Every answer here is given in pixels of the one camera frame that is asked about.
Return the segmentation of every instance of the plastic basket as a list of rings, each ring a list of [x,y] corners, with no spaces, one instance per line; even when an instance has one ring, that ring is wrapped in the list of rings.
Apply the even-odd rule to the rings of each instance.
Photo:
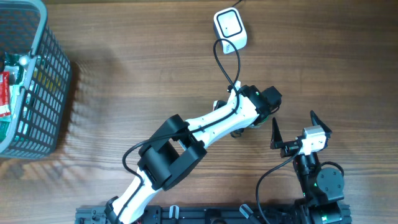
[[[0,0],[0,71],[6,52],[30,55],[0,157],[38,159],[55,150],[72,71],[39,0]]]

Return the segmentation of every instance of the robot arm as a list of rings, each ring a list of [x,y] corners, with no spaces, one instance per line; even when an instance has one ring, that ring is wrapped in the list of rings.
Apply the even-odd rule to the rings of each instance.
[[[240,82],[237,81],[235,87],[238,90],[240,104],[236,112],[228,118],[202,131],[187,135],[180,134],[200,129],[230,114],[237,103],[234,91],[231,91],[229,100],[224,106],[185,122],[176,114],[151,137],[176,134],[176,137],[171,138],[179,141],[183,147],[184,153],[181,155],[169,143],[169,139],[160,139],[141,147],[137,173],[143,178],[143,185],[139,188],[141,180],[138,177],[134,178],[120,198],[115,197],[106,204],[105,212],[112,224],[129,224],[136,221],[159,191],[171,189],[193,170],[206,155],[206,149],[211,144],[237,129],[261,125],[281,104],[282,95],[273,86],[260,92],[255,86],[240,87]],[[130,199],[137,188],[139,190]]]
[[[317,153],[328,147],[331,129],[311,111],[311,127],[304,128],[296,140],[283,142],[276,119],[272,120],[271,149],[280,149],[281,157],[293,156],[293,167],[300,182],[303,199],[295,208],[301,223],[351,223],[344,199],[344,170],[335,162],[320,163]],[[335,168],[322,168],[324,165]]]

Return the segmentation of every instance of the wooden surface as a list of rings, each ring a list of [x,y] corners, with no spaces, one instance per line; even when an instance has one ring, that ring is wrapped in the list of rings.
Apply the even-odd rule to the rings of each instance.
[[[42,0],[45,4],[84,4],[84,3],[121,3],[121,2],[212,2],[214,0]],[[233,5],[238,0],[218,0],[224,1],[226,4]]]
[[[227,99],[212,53],[213,15],[229,2],[48,6],[49,25],[73,62],[58,149],[41,161],[0,159],[0,223],[73,223],[75,209],[121,195],[133,176],[124,152],[170,116],[196,118]],[[283,94],[284,139],[315,110],[333,130],[319,154],[345,169],[354,223],[398,220],[398,7],[376,1],[248,1],[240,50],[243,84]],[[234,75],[234,55],[220,55]],[[255,202],[258,178],[281,163],[271,122],[208,149],[196,169],[152,204]],[[139,156],[129,163],[135,167]],[[266,178],[264,202],[302,197],[292,165]]]

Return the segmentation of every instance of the white sensor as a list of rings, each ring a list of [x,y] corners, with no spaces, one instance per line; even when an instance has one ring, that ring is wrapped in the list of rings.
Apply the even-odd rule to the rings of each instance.
[[[224,9],[214,15],[214,32],[218,39],[231,41],[238,50],[248,42],[241,16],[234,7]],[[234,48],[227,41],[221,41],[221,45],[224,54],[234,52]]]

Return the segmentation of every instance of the black cable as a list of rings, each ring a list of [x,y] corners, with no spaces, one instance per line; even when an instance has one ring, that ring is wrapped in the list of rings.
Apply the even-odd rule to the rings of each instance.
[[[267,171],[264,175],[262,175],[259,179],[259,181],[257,182],[257,186],[256,186],[256,200],[257,200],[257,206],[259,207],[260,213],[262,218],[264,219],[264,221],[266,221],[267,224],[270,224],[268,219],[266,218],[266,215],[264,214],[264,212],[262,211],[261,205],[260,205],[260,198],[259,198],[259,187],[261,184],[261,181],[268,176],[270,173],[274,172],[275,170],[283,167],[284,165],[288,164],[290,161],[292,161],[298,154],[299,154],[300,150],[297,150],[297,152],[290,157],[289,159],[287,159],[285,162],[275,166],[274,168],[270,169],[269,171]]]
[[[331,166],[336,167],[338,170],[340,170],[341,175],[344,176],[344,169],[343,169],[339,164],[337,164],[337,163],[335,163],[335,162],[331,162],[331,161],[326,161],[326,162],[322,162],[322,163],[319,165],[318,169],[319,169],[319,170],[322,169],[322,167],[323,167],[324,165],[331,165]]]
[[[237,3],[233,4],[232,7],[235,7],[237,4],[241,3],[243,0],[239,0]]]
[[[274,109],[274,110],[270,113],[270,115],[271,115],[271,114],[274,114],[274,113],[276,113],[276,112],[278,112],[278,111],[279,111],[279,108],[280,108],[280,106],[278,106],[276,109]]]
[[[237,58],[238,58],[238,72],[236,73],[236,78],[235,78],[235,81],[234,81],[234,82],[232,82],[231,78],[229,77],[229,75],[226,73],[224,67],[222,66],[220,60],[218,60],[217,52],[216,52],[216,46],[217,46],[218,42],[220,42],[220,41],[227,41],[229,44],[232,45],[232,47],[234,48],[234,50],[235,50],[235,52],[236,52],[236,56],[237,56]],[[213,125],[215,125],[215,124],[217,124],[217,123],[220,123],[220,122],[224,121],[225,119],[229,118],[230,116],[232,116],[232,114],[235,114],[236,111],[238,110],[240,101],[239,101],[239,93],[238,93],[238,90],[237,90],[236,87],[235,87],[235,83],[236,83],[236,81],[238,80],[239,73],[241,72],[241,58],[240,58],[240,56],[239,56],[239,52],[238,52],[237,48],[235,47],[235,45],[234,45],[231,41],[229,41],[229,40],[227,40],[227,39],[218,39],[218,40],[216,40],[216,42],[215,42],[214,45],[213,45],[213,53],[214,53],[214,58],[216,59],[218,66],[220,67],[221,71],[224,73],[226,79],[229,81],[229,84],[232,86],[232,89],[235,91],[235,95],[236,95],[236,106],[235,106],[235,108],[232,109],[232,111],[231,111],[229,114],[227,114],[226,116],[224,116],[224,117],[222,117],[222,118],[220,118],[220,119],[218,119],[218,120],[216,120],[216,121],[214,121],[214,122],[212,122],[212,123],[206,124],[206,125],[204,125],[203,127],[200,127],[200,128],[198,128],[198,129],[194,129],[194,130],[192,130],[192,131],[186,131],[186,132],[184,132],[184,133],[166,134],[166,135],[159,136],[159,137],[156,137],[156,138],[150,138],[150,139],[147,139],[147,140],[145,140],[145,141],[142,141],[142,142],[136,144],[135,146],[133,146],[133,147],[131,147],[129,150],[127,150],[127,151],[124,153],[123,158],[122,158],[123,167],[124,167],[127,171],[129,171],[130,173],[132,173],[133,175],[135,175],[136,177],[138,177],[138,178],[140,179],[140,184],[139,184],[138,188],[134,191],[134,193],[129,197],[129,199],[127,200],[127,202],[123,205],[123,207],[122,207],[122,209],[120,210],[119,215],[117,216],[116,220],[119,220],[119,217],[121,216],[121,214],[122,214],[122,212],[124,211],[124,209],[127,207],[127,204],[132,200],[132,198],[135,196],[135,194],[137,194],[138,191],[139,191],[139,189],[144,185],[144,179],[141,177],[141,175],[139,175],[137,172],[135,172],[134,170],[132,170],[132,169],[127,165],[127,162],[126,162],[127,156],[128,156],[132,151],[134,151],[134,150],[137,149],[138,147],[141,147],[141,146],[143,146],[143,145],[145,145],[145,144],[148,144],[148,143],[151,143],[151,142],[154,142],[154,141],[159,141],[159,140],[162,140],[162,139],[170,139],[170,138],[175,138],[175,137],[182,137],[182,136],[186,136],[186,135],[189,135],[189,134],[197,133],[197,132],[199,132],[199,131],[204,131],[206,128],[209,128],[210,126],[213,126]]]

